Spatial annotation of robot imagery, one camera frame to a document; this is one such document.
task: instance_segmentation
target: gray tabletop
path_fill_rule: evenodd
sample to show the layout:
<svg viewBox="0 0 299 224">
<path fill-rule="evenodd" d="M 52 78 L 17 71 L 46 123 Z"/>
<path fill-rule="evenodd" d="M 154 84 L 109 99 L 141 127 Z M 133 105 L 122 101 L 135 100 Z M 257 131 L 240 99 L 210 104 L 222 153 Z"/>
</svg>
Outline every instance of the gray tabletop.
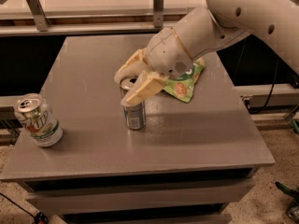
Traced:
<svg viewBox="0 0 299 224">
<path fill-rule="evenodd" d="M 2 180 L 132 175 L 260 167 L 274 159 L 216 53 L 189 104 L 159 93 L 147 124 L 126 127 L 113 77 L 151 35 L 68 37 L 41 92 L 64 129 L 59 143 L 35 145 L 22 132 Z"/>
</svg>

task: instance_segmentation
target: crumpled plastic wrapper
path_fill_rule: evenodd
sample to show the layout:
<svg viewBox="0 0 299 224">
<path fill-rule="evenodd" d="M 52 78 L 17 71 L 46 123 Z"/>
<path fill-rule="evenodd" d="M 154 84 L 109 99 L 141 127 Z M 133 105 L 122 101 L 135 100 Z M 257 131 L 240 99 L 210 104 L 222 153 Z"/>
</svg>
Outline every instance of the crumpled plastic wrapper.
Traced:
<svg viewBox="0 0 299 224">
<path fill-rule="evenodd" d="M 205 67 L 204 59 L 199 58 L 193 61 L 192 69 L 180 78 L 168 79 L 164 90 L 180 101 L 188 103 L 192 99 L 194 86 L 200 77 L 200 73 Z"/>
</svg>

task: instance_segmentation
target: soda can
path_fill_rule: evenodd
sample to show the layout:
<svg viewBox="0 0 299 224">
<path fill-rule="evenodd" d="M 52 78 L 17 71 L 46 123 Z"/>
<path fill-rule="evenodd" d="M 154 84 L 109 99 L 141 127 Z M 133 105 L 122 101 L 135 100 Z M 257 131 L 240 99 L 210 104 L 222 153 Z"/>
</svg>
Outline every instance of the soda can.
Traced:
<svg viewBox="0 0 299 224">
<path fill-rule="evenodd" d="M 15 116 L 31 134 L 39 147 L 56 144 L 63 136 L 58 120 L 52 114 L 47 100 L 37 93 L 28 93 L 14 105 Z"/>
<path fill-rule="evenodd" d="M 121 98 L 131 90 L 134 86 L 136 78 L 125 78 L 121 82 Z M 135 106 L 123 107 L 124 117 L 126 119 L 127 126 L 132 130 L 140 130 L 146 124 L 146 112 L 144 102 Z"/>
</svg>

